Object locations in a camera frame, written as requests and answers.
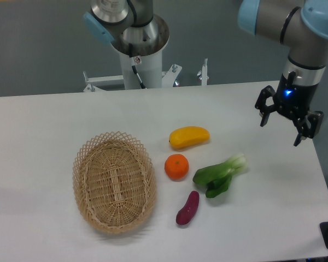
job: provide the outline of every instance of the plastic food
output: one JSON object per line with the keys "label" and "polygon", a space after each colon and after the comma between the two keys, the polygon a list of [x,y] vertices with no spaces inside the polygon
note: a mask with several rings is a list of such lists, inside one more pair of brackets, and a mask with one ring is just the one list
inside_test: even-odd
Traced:
{"label": "plastic food", "polygon": [[236,154],[221,164],[208,166],[197,170],[193,177],[193,182],[202,186],[207,186],[207,198],[215,198],[219,194],[227,191],[232,181],[232,177],[247,168],[247,160],[244,154]]}
{"label": "plastic food", "polygon": [[171,179],[178,180],[188,173],[189,163],[184,155],[172,154],[166,159],[164,169]]}
{"label": "plastic food", "polygon": [[170,134],[169,143],[175,149],[197,145],[210,139],[209,132],[202,127],[182,127]]}
{"label": "plastic food", "polygon": [[195,216],[199,205],[199,193],[192,191],[184,207],[176,215],[176,223],[187,225]]}
{"label": "plastic food", "polygon": [[231,184],[232,176],[227,178],[217,179],[208,183],[208,190],[206,191],[207,198],[215,198],[219,194],[226,192]]}

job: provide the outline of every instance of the white table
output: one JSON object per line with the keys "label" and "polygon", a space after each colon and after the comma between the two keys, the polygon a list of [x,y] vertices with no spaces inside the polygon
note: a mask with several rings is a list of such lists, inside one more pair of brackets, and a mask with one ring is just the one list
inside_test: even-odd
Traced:
{"label": "white table", "polygon": [[[0,261],[267,261],[328,255],[319,223],[328,191],[311,140],[276,113],[261,128],[255,101],[277,82],[0,98]],[[168,136],[196,125],[208,144],[182,151],[186,180],[163,170],[175,153]],[[141,140],[156,170],[151,218],[132,233],[107,236],[81,217],[72,166],[95,135],[122,131]],[[198,168],[245,153],[250,169],[228,192],[201,202],[191,224],[175,216]]]}

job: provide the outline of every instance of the gray floor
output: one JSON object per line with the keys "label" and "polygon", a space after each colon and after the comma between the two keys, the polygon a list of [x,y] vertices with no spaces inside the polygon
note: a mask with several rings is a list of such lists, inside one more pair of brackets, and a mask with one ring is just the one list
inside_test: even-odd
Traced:
{"label": "gray floor", "polygon": [[[240,3],[154,0],[171,34],[163,69],[177,63],[181,85],[198,85],[196,73],[207,57],[210,84],[278,80],[288,48],[241,31]],[[83,24],[89,7],[88,0],[0,2],[0,97],[81,92],[84,70],[89,77],[121,74],[117,55]],[[312,109],[328,115],[328,66]],[[314,142],[328,185],[328,128]]]}

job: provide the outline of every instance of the metal bracket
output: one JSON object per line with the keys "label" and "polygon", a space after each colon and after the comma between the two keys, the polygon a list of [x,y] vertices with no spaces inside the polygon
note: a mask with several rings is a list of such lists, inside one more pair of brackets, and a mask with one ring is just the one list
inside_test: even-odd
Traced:
{"label": "metal bracket", "polygon": [[208,59],[204,59],[204,64],[202,70],[197,73],[198,80],[201,82],[202,86],[208,85],[209,75],[208,75]]}
{"label": "metal bracket", "polygon": [[173,87],[174,85],[176,85],[176,78],[180,74],[181,70],[181,66],[173,64],[162,78],[162,87]]}
{"label": "metal bracket", "polygon": [[[162,72],[162,87],[173,87],[178,86],[179,82],[177,81],[177,77],[180,74],[182,67],[173,64],[169,71]],[[112,86],[112,85],[122,85],[124,84],[124,78],[122,75],[115,76],[104,76],[101,78],[88,78],[86,72],[83,72],[85,85],[83,92],[98,92],[98,91],[106,91],[100,89],[96,86]]]}

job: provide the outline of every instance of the woven basket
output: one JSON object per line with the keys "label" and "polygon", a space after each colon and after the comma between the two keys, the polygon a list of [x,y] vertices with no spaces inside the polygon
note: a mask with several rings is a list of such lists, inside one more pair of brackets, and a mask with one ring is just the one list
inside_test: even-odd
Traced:
{"label": "woven basket", "polygon": [[75,200],[95,229],[118,234],[151,214],[156,200],[154,168],[146,149],[126,133],[105,133],[88,141],[73,167]]}

